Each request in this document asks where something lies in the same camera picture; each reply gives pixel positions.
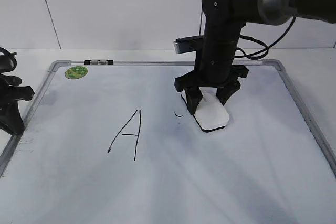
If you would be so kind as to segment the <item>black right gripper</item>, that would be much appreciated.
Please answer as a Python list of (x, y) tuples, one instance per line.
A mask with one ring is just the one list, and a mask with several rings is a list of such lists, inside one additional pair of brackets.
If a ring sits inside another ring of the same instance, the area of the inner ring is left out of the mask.
[(199, 87), (217, 88), (216, 97), (222, 105), (240, 89), (238, 79), (247, 77), (248, 69), (244, 65), (233, 65), (234, 51), (231, 44), (211, 48), (203, 39), (201, 50), (196, 51), (194, 69), (175, 78), (174, 86), (177, 92), (184, 90), (190, 114), (195, 114), (203, 98)]

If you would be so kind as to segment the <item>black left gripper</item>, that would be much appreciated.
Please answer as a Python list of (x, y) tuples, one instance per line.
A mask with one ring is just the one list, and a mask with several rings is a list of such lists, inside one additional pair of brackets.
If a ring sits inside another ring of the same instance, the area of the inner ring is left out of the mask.
[(31, 101), (35, 95), (31, 86), (21, 83), (20, 77), (1, 74), (1, 129), (8, 134), (24, 132), (18, 101)]

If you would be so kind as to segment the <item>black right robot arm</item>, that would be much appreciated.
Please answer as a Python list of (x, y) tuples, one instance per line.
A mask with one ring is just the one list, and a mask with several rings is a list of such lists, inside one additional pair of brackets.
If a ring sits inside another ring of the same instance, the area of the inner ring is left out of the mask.
[(240, 89), (239, 78), (245, 78), (248, 69), (233, 61), (247, 23), (279, 26), (296, 18), (335, 23), (335, 0), (202, 0), (202, 10), (204, 33), (174, 42), (178, 54), (196, 52), (194, 69), (174, 82), (176, 90), (185, 93), (190, 114), (202, 100), (202, 87), (216, 88), (221, 104)]

